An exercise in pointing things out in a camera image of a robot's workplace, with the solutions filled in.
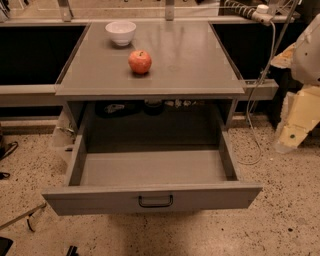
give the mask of floor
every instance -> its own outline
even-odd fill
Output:
[[[52,122],[2,124],[7,142],[18,141],[19,148],[0,163],[11,174],[0,180],[0,225],[42,204],[43,188],[62,184],[66,163],[50,148]],[[264,189],[248,209],[60,217],[47,206],[30,218],[35,232],[27,218],[0,231],[14,240],[7,255],[60,256],[71,245],[80,256],[320,255],[320,138],[280,155],[270,124],[253,124],[262,159],[239,167],[244,179]],[[229,134],[239,161],[258,157],[243,120]]]

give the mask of open drawer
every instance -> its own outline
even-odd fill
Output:
[[[214,104],[101,118],[89,103],[65,186],[42,195],[58,215],[247,208],[262,187],[241,180]]]

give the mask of drawer handle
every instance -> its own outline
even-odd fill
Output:
[[[143,202],[143,197],[139,196],[139,205],[142,208],[164,208],[164,207],[170,207],[172,204],[173,204],[173,196],[172,195],[170,195],[168,197],[168,202],[164,203],[164,204],[146,204]]]

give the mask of gray cabinet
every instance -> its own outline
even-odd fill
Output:
[[[43,196],[59,215],[248,207],[262,187],[242,179],[225,128],[245,83],[209,23],[136,24],[124,48],[110,43],[105,24],[90,25],[56,93],[77,131],[66,181]],[[144,76],[128,66],[134,49],[152,56]],[[96,114],[101,101],[154,99],[196,104],[152,116]],[[225,122],[215,106],[221,100],[231,102]]]

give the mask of white cable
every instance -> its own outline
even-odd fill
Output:
[[[268,63],[265,67],[265,69],[263,70],[262,72],[262,75],[260,76],[260,78],[258,78],[258,80],[256,81],[255,83],[255,87],[253,88],[253,90],[251,91],[250,95],[249,95],[249,99],[248,99],[248,104],[247,104],[247,108],[246,108],[246,118],[249,122],[249,125],[250,125],[250,129],[252,130],[252,134],[253,134],[253,137],[254,137],[254,140],[255,140],[255,143],[257,144],[258,146],[258,149],[259,149],[259,156],[256,160],[254,161],[251,161],[251,162],[242,162],[242,161],[238,161],[240,164],[244,164],[244,165],[254,165],[256,163],[258,163],[261,158],[262,158],[262,149],[261,149],[261,146],[259,144],[259,141],[257,139],[257,136],[254,132],[254,128],[253,128],[253,125],[252,125],[252,122],[251,122],[251,118],[250,118],[250,113],[251,113],[251,110],[253,108],[253,105],[255,103],[255,101],[252,102],[252,105],[250,106],[250,103],[251,103],[251,99],[252,99],[252,96],[255,92],[255,90],[258,88],[258,86],[263,83],[267,73],[268,73],[268,70],[270,68],[270,64],[271,64],[271,60],[273,59],[274,55],[275,55],[275,52],[274,52],[274,45],[275,45],[275,38],[276,38],[276,27],[274,25],[274,23],[272,21],[270,21],[271,25],[272,25],[272,30],[273,30],[273,33],[272,33],[272,45],[271,45],[271,51],[270,51],[270,57],[269,57],[269,60],[268,60]]]

